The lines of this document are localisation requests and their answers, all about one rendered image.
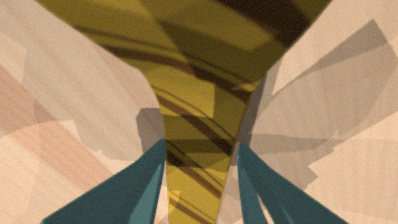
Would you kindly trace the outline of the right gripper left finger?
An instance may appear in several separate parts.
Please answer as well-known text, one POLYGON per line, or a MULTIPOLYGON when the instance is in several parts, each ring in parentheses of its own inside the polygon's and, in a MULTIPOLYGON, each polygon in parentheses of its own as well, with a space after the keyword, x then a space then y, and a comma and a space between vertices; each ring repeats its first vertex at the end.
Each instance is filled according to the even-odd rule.
POLYGON ((160 139, 135 162, 40 224, 154 224, 165 160, 165 139, 160 139))

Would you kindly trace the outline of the yellow striped necktie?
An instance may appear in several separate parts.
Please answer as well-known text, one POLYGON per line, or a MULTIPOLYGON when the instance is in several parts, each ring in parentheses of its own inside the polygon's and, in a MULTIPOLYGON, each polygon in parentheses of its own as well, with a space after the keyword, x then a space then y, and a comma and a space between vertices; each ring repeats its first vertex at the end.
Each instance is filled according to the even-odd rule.
POLYGON ((146 78, 164 121, 169 224, 216 224, 267 71, 332 0, 35 0, 146 78))

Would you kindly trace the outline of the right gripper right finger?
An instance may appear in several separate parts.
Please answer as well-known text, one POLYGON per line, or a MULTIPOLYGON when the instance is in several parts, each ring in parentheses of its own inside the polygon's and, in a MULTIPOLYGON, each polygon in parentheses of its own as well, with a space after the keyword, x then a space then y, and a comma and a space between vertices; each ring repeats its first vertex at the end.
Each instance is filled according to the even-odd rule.
POLYGON ((349 224, 270 168, 245 143, 239 144, 237 171, 243 224, 269 224, 258 195, 274 224, 349 224))

